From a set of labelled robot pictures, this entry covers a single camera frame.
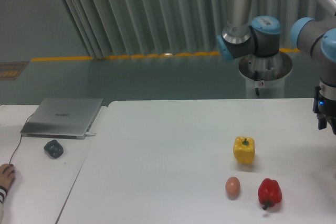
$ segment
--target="laptop logo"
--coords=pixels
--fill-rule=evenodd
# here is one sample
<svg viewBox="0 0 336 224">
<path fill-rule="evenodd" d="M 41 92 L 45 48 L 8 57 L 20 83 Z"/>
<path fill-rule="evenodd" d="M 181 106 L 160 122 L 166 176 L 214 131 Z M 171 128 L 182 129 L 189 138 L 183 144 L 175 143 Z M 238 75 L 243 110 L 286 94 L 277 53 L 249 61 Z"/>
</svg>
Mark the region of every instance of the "laptop logo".
<svg viewBox="0 0 336 224">
<path fill-rule="evenodd" d="M 70 116 L 70 114 L 56 113 L 55 116 Z"/>
</svg>

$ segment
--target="yellow bell pepper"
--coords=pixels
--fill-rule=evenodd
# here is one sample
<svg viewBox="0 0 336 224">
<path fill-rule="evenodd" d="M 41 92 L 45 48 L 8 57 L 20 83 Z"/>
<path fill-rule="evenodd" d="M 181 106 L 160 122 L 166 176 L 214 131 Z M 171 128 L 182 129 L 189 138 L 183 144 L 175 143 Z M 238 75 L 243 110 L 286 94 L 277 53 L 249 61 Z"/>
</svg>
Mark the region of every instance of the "yellow bell pepper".
<svg viewBox="0 0 336 224">
<path fill-rule="evenodd" d="M 233 154 L 239 163 L 252 164 L 256 154 L 253 138 L 244 136 L 236 137 Z"/>
</svg>

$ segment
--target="hand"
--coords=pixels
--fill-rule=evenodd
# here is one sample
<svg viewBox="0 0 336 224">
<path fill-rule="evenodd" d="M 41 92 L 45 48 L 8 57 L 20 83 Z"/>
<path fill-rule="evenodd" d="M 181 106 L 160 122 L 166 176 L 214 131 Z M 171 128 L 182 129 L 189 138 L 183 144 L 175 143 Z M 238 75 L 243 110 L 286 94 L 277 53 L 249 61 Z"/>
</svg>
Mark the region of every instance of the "hand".
<svg viewBox="0 0 336 224">
<path fill-rule="evenodd" d="M 8 191 L 14 178 L 14 165 L 3 164 L 2 166 L 0 166 L 0 186 L 6 188 Z"/>
</svg>

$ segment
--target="red bell pepper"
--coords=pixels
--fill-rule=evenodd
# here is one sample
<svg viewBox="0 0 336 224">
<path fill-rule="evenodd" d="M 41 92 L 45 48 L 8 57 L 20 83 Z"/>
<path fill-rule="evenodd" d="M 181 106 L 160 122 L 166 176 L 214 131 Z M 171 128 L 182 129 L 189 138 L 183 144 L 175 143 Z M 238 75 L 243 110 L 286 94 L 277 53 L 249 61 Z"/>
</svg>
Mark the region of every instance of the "red bell pepper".
<svg viewBox="0 0 336 224">
<path fill-rule="evenodd" d="M 273 207 L 282 200 L 282 192 L 276 180 L 265 178 L 258 189 L 259 202 L 263 210 Z"/>
</svg>

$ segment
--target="blue joint cap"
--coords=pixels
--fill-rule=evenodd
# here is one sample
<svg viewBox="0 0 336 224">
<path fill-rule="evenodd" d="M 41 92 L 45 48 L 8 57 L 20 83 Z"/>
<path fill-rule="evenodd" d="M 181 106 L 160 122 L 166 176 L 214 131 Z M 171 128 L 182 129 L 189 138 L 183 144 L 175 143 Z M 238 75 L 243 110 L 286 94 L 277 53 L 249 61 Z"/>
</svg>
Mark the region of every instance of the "blue joint cap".
<svg viewBox="0 0 336 224">
<path fill-rule="evenodd" d="M 321 49 L 327 59 L 336 63 L 336 28 L 323 35 Z"/>
<path fill-rule="evenodd" d="M 303 29 L 305 24 L 311 20 L 314 20 L 314 19 L 313 18 L 301 18 L 298 21 L 296 21 L 294 25 L 292 26 L 290 33 L 289 33 L 289 38 L 295 47 L 298 47 L 298 38 L 299 38 L 301 30 Z"/>
<path fill-rule="evenodd" d="M 221 35 L 217 36 L 217 47 L 218 47 L 218 51 L 220 52 L 220 54 L 223 56 L 223 58 L 225 60 L 234 60 L 234 58 L 232 57 L 231 53 L 229 52 L 229 50 L 227 49 L 223 38 L 221 37 Z"/>
<path fill-rule="evenodd" d="M 280 34 L 281 26 L 279 20 L 270 16 L 258 16 L 251 22 L 252 27 L 264 34 Z"/>
</svg>

